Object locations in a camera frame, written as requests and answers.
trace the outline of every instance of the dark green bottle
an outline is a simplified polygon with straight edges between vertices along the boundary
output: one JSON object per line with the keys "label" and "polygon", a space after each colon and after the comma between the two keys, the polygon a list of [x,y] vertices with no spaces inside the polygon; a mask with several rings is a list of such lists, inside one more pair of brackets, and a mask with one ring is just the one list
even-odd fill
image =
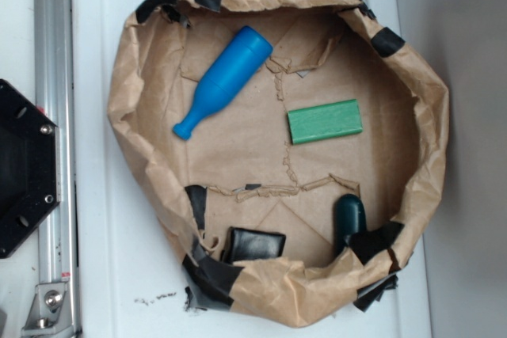
{"label": "dark green bottle", "polygon": [[346,247],[345,237],[366,230],[366,213],[359,197],[345,194],[334,206],[335,253],[340,255]]}

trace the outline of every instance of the metal bracket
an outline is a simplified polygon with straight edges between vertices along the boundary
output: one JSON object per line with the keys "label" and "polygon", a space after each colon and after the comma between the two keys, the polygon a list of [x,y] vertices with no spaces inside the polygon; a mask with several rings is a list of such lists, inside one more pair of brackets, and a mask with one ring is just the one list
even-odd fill
{"label": "metal bracket", "polygon": [[21,336],[54,336],[68,329],[72,325],[72,312],[67,293],[67,283],[37,285]]}

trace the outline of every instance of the dark green object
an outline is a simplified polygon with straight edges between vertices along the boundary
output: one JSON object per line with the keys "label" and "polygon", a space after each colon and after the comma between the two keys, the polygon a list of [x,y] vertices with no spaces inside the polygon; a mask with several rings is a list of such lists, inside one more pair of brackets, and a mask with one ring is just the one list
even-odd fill
{"label": "dark green object", "polygon": [[357,100],[322,104],[288,112],[292,144],[359,134],[363,131]]}
{"label": "dark green object", "polygon": [[361,200],[354,194],[345,194],[334,207],[334,231],[336,256],[346,247],[345,238],[366,231],[366,213]]}

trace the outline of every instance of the blue plastic bottle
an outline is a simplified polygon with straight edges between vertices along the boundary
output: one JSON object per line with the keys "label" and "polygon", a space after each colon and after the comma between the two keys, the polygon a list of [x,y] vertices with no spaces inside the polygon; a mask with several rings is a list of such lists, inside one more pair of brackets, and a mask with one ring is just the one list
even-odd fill
{"label": "blue plastic bottle", "polygon": [[200,80],[192,107],[183,121],[173,127],[174,133],[190,139],[193,128],[227,106],[272,51],[264,37],[251,27],[243,27]]}

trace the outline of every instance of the gray wall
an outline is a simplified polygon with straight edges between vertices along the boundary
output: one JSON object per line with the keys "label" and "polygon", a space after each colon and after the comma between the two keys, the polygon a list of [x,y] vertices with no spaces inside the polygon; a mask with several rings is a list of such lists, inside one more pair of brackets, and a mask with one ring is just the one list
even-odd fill
{"label": "gray wall", "polygon": [[507,0],[398,8],[452,99],[444,198],[425,233],[433,336],[507,336]]}

